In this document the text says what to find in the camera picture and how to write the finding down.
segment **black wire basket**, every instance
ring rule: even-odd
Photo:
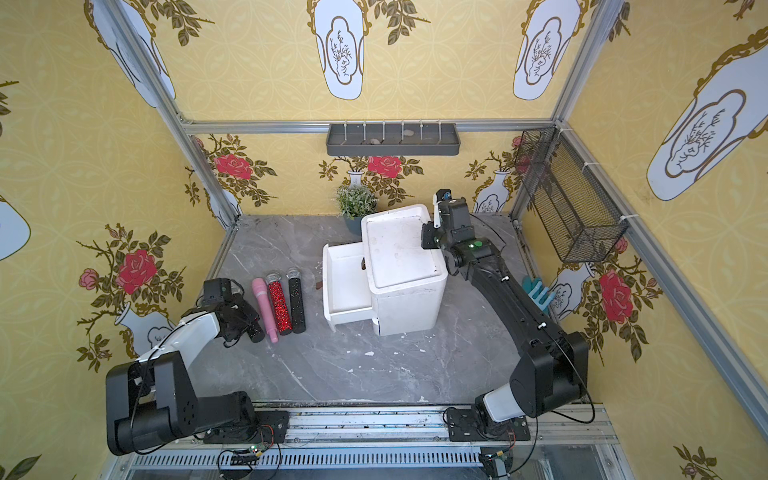
[[[628,223],[556,128],[524,131],[515,169],[563,263],[601,262]]]

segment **red rose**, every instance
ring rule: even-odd
[[[626,238],[622,237],[617,240],[616,245],[614,245],[614,249],[616,249],[616,253],[624,253],[627,251],[627,246],[629,246],[629,242],[627,242]]]
[[[525,155],[524,157],[521,157],[520,160],[517,161],[517,164],[515,165],[515,168],[517,169],[519,174],[524,174],[528,171],[528,168],[531,166],[531,157],[528,155]]]
[[[98,281],[98,273],[92,268],[83,270],[83,274],[80,275],[80,286],[86,290],[93,290],[96,288],[96,282]]]
[[[242,178],[243,180],[250,179],[253,174],[248,161],[245,158],[236,157],[229,154],[224,157],[218,157],[216,159],[216,169],[219,172],[232,175],[233,177]]]
[[[395,178],[402,170],[400,157],[368,157],[368,170],[383,177]]]
[[[632,314],[632,289],[614,270],[609,270],[600,278],[600,287],[603,290],[603,309],[608,320],[624,323]]]
[[[125,256],[115,281],[123,287],[125,293],[131,295],[138,287],[152,280],[155,273],[157,267],[154,265],[154,257],[147,255],[146,250],[136,250],[136,253]]]

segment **black glitter microphone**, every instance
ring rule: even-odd
[[[301,300],[301,274],[296,267],[288,270],[288,294],[290,296],[290,316],[293,321],[293,332],[306,331],[304,321],[304,302]]]

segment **mounting plate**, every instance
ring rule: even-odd
[[[448,423],[448,435],[451,442],[486,442],[488,437],[483,437],[479,432],[479,422],[472,409],[448,408],[445,411],[445,420]],[[512,431],[515,439],[526,442],[531,439],[526,417],[509,419],[498,424],[502,432]],[[499,440],[506,440],[506,435]]]

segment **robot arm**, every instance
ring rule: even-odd
[[[204,283],[201,307],[187,311],[161,343],[137,360],[115,366],[106,379],[107,444],[115,455],[149,449],[196,432],[227,426],[243,437],[257,427],[253,404],[245,392],[195,395],[187,366],[203,347],[222,336],[224,345],[243,333],[251,341],[264,338],[257,312],[233,293],[227,279]],[[144,403],[139,399],[154,393]]]
[[[553,324],[509,273],[493,243],[475,237],[466,200],[454,200],[450,190],[439,190],[435,205],[440,224],[424,225],[422,247],[439,248],[448,272],[461,273],[482,293],[507,327],[520,355],[509,384],[483,396],[486,419],[502,422],[523,413],[537,417],[582,397],[589,348],[581,335],[566,334]]]

